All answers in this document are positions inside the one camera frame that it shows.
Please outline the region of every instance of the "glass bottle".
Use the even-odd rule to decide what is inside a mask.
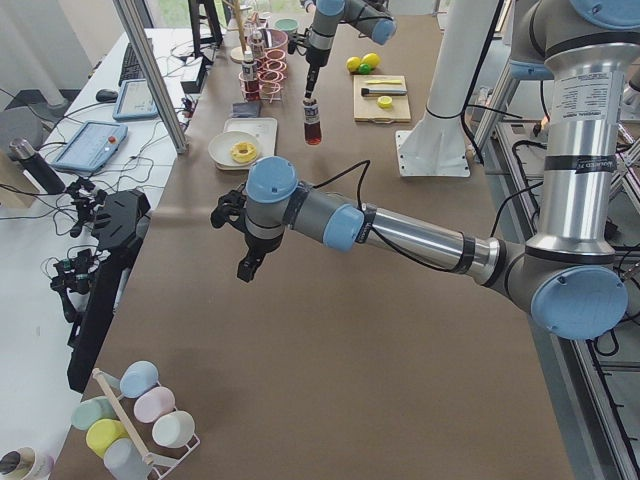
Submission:
[[[318,102],[315,98],[305,98],[302,100],[302,105],[304,107],[304,140],[309,145],[318,145],[322,142]]]
[[[247,102],[260,100],[260,81],[258,80],[258,65],[253,59],[251,50],[244,52],[242,62],[242,93]]]

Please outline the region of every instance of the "lime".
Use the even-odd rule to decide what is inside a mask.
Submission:
[[[362,63],[360,57],[350,57],[347,60],[347,70],[351,73],[356,73],[358,71],[358,67]]]
[[[368,63],[361,63],[358,67],[358,73],[360,75],[369,75],[371,73],[371,65]]]
[[[380,55],[377,53],[367,53],[362,57],[362,63],[366,63],[371,67],[371,70],[375,70],[380,65]]]

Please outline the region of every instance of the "keyboard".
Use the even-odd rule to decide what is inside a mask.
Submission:
[[[153,49],[153,43],[150,38],[147,38],[147,42],[149,42],[149,46]],[[144,73],[142,73],[138,57],[136,57],[136,53],[133,51],[133,47],[129,43],[124,52],[124,58],[122,59],[122,68],[120,69],[118,86],[122,85],[122,82],[125,80],[136,80],[138,78],[144,78]]]

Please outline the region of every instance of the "small white plate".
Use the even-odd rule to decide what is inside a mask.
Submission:
[[[216,167],[222,170],[247,170],[253,165],[255,160],[248,163],[238,163],[231,157],[231,149],[236,143],[240,142],[253,143],[258,149],[256,160],[260,158],[262,146],[254,135],[246,132],[224,132],[215,136],[209,143],[209,155],[216,164]]]

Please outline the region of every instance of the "white label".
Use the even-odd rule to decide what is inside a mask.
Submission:
[[[587,73],[556,82],[551,124],[607,119],[613,83],[612,72]]]
[[[320,113],[318,111],[318,105],[305,105],[304,106],[304,123],[307,125],[313,125],[320,121]]]

